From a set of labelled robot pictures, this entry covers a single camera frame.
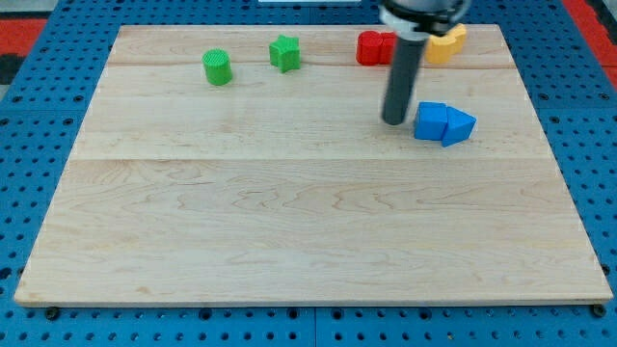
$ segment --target blue pegboard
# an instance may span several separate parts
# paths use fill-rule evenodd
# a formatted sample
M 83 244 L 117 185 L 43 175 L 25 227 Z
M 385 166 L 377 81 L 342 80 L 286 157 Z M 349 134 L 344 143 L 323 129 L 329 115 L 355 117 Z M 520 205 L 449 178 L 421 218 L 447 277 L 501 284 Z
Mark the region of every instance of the blue pegboard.
M 122 24 L 372 24 L 359 6 L 62 0 L 0 103 L 0 345 L 613 346 L 617 305 L 26 309 L 13 302 Z M 558 0 L 474 0 L 501 26 L 608 280 L 617 287 L 617 95 Z

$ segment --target blue block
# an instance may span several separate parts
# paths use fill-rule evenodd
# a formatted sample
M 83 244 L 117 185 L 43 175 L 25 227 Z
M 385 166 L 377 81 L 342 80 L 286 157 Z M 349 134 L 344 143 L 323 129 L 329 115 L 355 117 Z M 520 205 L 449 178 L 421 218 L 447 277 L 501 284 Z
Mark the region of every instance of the blue block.
M 475 117 L 448 106 L 447 126 L 443 132 L 442 146 L 448 147 L 468 139 L 474 125 Z
M 420 102 L 414 120 L 418 140 L 441 140 L 447 125 L 446 106 L 439 102 Z

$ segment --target green block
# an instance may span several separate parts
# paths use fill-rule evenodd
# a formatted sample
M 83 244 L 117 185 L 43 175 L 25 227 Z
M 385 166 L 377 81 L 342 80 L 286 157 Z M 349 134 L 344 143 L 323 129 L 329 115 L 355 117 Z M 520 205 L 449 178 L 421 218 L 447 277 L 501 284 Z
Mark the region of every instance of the green block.
M 270 64 L 278 67 L 282 73 L 300 68 L 300 40 L 279 35 L 270 43 Z
M 223 86 L 231 80 L 231 64 L 229 55 L 220 48 L 210 49 L 201 58 L 205 77 L 215 86 Z

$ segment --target green cylinder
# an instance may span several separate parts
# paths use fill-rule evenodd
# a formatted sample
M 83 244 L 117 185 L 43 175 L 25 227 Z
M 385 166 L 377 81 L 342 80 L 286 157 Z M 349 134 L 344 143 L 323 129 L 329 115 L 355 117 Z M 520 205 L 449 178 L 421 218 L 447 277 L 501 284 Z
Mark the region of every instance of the green cylinder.
M 210 49 L 201 58 L 205 77 L 215 86 L 223 86 L 231 80 L 231 64 L 229 55 L 220 48 Z

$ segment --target yellow block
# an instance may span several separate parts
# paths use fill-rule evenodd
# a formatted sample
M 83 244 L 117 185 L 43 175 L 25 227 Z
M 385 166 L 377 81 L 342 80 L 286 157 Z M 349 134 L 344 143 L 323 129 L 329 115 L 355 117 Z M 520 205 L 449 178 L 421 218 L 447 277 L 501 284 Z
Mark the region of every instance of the yellow block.
M 445 36 L 431 36 L 426 44 L 424 58 L 431 64 L 447 63 L 452 55 L 463 49 L 467 29 L 464 24 L 457 24 Z

